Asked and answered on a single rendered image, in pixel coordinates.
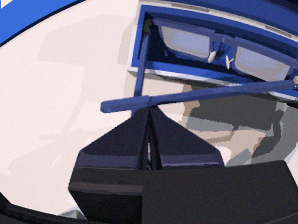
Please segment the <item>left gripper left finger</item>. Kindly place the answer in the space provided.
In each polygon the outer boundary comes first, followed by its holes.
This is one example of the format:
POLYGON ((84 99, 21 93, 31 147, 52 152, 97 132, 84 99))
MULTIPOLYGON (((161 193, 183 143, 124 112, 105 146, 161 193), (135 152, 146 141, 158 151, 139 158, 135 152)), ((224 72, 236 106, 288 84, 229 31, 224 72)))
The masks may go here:
POLYGON ((147 170, 148 151, 149 108, 138 109, 132 117, 82 148, 74 168, 88 165, 141 170, 143 166, 147 170))

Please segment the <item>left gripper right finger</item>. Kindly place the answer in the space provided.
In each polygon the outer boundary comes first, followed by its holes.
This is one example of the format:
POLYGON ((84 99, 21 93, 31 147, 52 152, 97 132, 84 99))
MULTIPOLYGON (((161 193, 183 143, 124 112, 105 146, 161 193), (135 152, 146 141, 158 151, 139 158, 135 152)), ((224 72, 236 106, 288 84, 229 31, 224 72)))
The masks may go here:
POLYGON ((219 149, 166 116, 158 106, 149 108, 149 123, 151 170, 225 167, 219 149))

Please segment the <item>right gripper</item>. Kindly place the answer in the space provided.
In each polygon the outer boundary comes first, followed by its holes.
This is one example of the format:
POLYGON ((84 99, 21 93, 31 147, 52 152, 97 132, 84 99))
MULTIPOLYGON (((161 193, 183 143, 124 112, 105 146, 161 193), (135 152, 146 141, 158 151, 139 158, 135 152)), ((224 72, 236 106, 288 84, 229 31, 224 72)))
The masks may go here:
POLYGON ((286 105, 298 109, 298 103, 286 103, 286 105))

